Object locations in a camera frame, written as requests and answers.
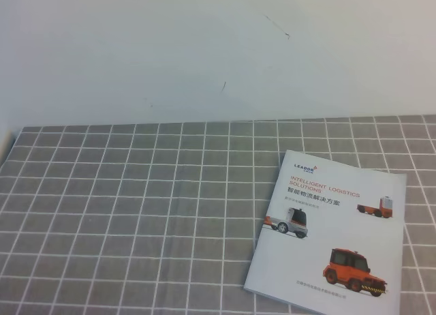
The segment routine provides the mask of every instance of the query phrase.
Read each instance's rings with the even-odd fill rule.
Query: vehicle window
[[[354,259],[354,267],[357,269],[360,269],[362,271],[367,272],[368,271],[367,260],[364,258],[355,258]]]
[[[341,252],[335,252],[332,255],[331,262],[338,265],[347,265],[347,256]]]
[[[385,198],[383,207],[387,209],[392,209],[392,199]]]
[[[306,225],[306,213],[300,209],[295,209],[292,219],[298,223]]]

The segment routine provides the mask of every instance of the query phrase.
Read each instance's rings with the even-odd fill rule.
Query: grid pattern tablecloth
[[[401,311],[436,314],[432,138],[436,116],[26,127],[0,314],[308,314],[242,290],[286,149],[407,173]]]

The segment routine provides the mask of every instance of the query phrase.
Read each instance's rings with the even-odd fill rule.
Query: white wall
[[[436,113],[435,13],[434,0],[0,0],[0,106],[15,128]]]

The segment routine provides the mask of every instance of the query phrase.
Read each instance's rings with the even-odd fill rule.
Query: logistics vehicle illustration
[[[278,230],[280,233],[295,233],[297,238],[300,239],[307,236],[306,213],[302,209],[289,208],[286,220],[266,216],[264,224],[271,226],[273,230]]]
[[[368,213],[369,215],[374,214],[378,218],[383,216],[384,218],[391,218],[392,217],[392,199],[389,197],[382,197],[380,198],[380,204],[378,208],[370,207],[370,206],[364,206],[364,205],[357,205],[357,210],[361,213]]]
[[[330,264],[322,275],[330,284],[340,283],[347,289],[359,293],[370,292],[374,297],[386,293],[387,283],[370,274],[367,259],[357,252],[345,249],[333,249]]]

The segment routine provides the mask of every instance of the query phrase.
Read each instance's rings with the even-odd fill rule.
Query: orange truck
[[[383,216],[384,218],[392,217],[392,199],[389,197],[380,198],[379,208],[357,205],[357,210],[361,213],[368,213],[369,215],[374,214],[378,218]]]
[[[357,252],[333,249],[330,264],[322,272],[330,284],[340,283],[347,289],[359,293],[370,292],[374,297],[386,293],[387,283],[370,274],[367,259]]]

